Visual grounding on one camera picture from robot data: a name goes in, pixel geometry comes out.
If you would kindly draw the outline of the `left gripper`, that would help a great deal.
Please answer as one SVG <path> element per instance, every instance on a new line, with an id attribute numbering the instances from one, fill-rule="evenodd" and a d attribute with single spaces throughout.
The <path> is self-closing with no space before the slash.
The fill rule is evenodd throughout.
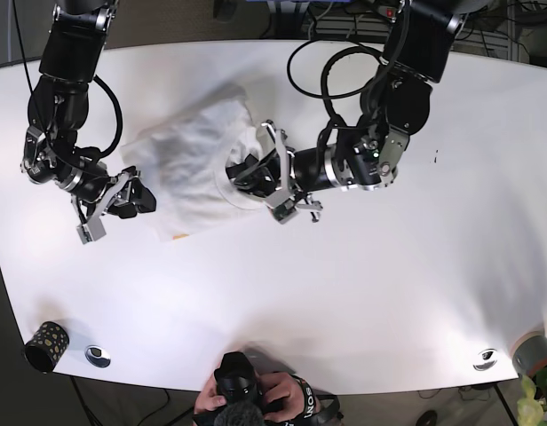
<path id="1" fill-rule="evenodd" d="M 323 210 L 322 204 L 305 191 L 297 182 L 294 170 L 295 151 L 286 145 L 286 134 L 277 129 L 271 120 L 261 123 L 274 143 L 279 158 L 277 163 L 265 165 L 255 155 L 248 154 L 242 163 L 226 167 L 226 175 L 234 181 L 234 186 L 241 192 L 265 198 L 271 193 L 283 191 L 290 193 L 297 207 L 307 211 L 313 223 L 318 223 Z"/>

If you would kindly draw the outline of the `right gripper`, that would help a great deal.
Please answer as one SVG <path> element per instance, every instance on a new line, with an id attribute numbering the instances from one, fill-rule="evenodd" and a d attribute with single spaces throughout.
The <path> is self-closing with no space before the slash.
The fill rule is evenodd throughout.
<path id="1" fill-rule="evenodd" d="M 71 203 L 79 224 L 114 215 L 121 219 L 133 218 L 138 213 L 156 211 L 157 201 L 142 184 L 139 171 L 131 166 L 110 177 L 101 167 L 96 170 L 72 169 L 69 175 Z"/>

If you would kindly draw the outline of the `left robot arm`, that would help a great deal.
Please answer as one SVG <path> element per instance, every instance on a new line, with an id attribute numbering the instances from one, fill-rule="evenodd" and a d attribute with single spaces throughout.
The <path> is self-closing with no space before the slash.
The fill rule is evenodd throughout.
<path id="1" fill-rule="evenodd" d="M 299 209 L 319 221 L 322 205 L 313 193 L 331 188 L 374 191 L 391 185 L 412 135 L 426 124 L 432 85 L 443 76 L 456 35 L 464 26 L 462 14 L 432 1 L 402 1 L 382 51 L 361 43 L 334 54 L 321 72 L 322 100 L 329 116 L 316 146 L 296 151 L 284 130 L 271 121 L 263 127 L 274 149 L 263 159 L 253 155 L 226 168 L 241 193 L 255 196 L 273 218 L 285 223 Z M 368 54 L 378 62 L 375 75 L 360 89 L 361 116 L 349 125 L 333 106 L 329 73 L 339 60 Z"/>

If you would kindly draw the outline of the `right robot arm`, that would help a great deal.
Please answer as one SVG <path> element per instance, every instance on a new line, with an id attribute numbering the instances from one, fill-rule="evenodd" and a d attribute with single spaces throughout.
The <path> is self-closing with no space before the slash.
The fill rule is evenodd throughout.
<path id="1" fill-rule="evenodd" d="M 110 176 L 103 164 L 123 134 L 119 101 L 96 73 L 117 7 L 116 1 L 56 2 L 40 77 L 29 88 L 21 169 L 38 185 L 52 181 L 70 193 L 81 225 L 105 213 L 127 219 L 156 209 L 156 198 L 136 167 Z M 105 149 L 77 144 L 89 113 L 91 83 L 107 94 L 115 111 L 115 135 Z"/>

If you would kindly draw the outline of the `photographer right hand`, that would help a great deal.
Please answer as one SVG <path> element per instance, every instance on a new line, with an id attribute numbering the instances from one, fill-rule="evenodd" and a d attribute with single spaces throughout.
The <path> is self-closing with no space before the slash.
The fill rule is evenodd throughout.
<path id="1" fill-rule="evenodd" d="M 211 375 L 194 402 L 194 414 L 214 412 L 226 405 L 226 398 L 218 394 L 217 383 Z"/>

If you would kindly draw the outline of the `photographer left hand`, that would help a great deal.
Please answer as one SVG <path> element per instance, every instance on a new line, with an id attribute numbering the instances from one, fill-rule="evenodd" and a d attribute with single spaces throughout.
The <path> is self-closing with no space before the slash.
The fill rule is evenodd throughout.
<path id="1" fill-rule="evenodd" d="M 264 389 L 266 405 L 281 401 L 282 406 L 276 412 L 264 415 L 269 422 L 286 422 L 299 417 L 305 409 L 305 397 L 299 382 L 286 372 L 261 375 L 260 383 Z"/>

